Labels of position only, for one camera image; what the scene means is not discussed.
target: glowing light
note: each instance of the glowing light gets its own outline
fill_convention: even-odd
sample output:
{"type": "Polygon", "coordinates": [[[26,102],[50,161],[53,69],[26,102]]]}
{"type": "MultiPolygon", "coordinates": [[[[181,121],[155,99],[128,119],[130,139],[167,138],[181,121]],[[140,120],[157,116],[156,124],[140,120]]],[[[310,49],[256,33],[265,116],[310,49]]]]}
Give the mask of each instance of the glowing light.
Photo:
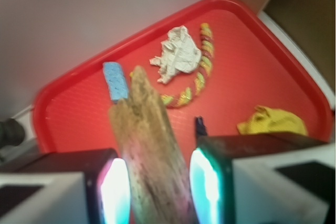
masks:
{"type": "Polygon", "coordinates": [[[199,222],[219,223],[218,175],[199,148],[191,156],[190,183],[199,222]]]}
{"type": "Polygon", "coordinates": [[[128,224],[131,210],[130,181],[126,163],[113,160],[100,187],[106,224],[128,224]]]}

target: yellow cloth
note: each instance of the yellow cloth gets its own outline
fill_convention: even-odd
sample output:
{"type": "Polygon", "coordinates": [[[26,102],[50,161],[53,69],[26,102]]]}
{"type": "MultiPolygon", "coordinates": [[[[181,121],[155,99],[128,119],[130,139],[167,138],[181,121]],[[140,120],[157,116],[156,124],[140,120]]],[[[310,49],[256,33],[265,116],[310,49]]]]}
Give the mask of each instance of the yellow cloth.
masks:
{"type": "Polygon", "coordinates": [[[270,132],[292,132],[308,135],[304,121],[291,112],[256,106],[256,111],[247,122],[237,125],[241,135],[270,132]]]}

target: white crumpled paper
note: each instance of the white crumpled paper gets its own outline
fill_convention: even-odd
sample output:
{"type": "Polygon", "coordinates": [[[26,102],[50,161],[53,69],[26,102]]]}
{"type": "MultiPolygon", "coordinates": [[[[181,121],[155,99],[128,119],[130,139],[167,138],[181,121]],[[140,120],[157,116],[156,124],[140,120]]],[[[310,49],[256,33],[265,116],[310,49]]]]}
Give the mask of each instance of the white crumpled paper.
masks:
{"type": "Polygon", "coordinates": [[[188,34],[185,26],[175,27],[168,32],[168,40],[161,42],[161,57],[150,59],[150,64],[159,66],[161,78],[158,82],[167,84],[180,72],[193,72],[201,59],[201,51],[188,34]]]}

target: wooden stick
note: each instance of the wooden stick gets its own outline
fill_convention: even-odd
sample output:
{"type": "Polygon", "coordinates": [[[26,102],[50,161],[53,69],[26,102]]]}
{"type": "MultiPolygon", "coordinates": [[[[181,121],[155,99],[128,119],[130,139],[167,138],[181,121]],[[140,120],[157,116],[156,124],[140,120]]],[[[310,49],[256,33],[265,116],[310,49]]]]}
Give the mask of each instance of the wooden stick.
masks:
{"type": "Polygon", "coordinates": [[[135,68],[129,98],[109,117],[128,167],[136,223],[198,223],[185,160],[143,68],[135,68]]]}

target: blue sponge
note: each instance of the blue sponge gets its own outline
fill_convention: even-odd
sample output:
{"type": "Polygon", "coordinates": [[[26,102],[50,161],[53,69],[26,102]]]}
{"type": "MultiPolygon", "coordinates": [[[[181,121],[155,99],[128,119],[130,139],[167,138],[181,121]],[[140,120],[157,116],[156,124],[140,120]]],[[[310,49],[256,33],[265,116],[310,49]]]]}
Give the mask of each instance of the blue sponge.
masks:
{"type": "Polygon", "coordinates": [[[128,98],[128,86],[121,65],[116,62],[103,64],[105,80],[110,90],[110,98],[117,103],[121,98],[128,98]]]}

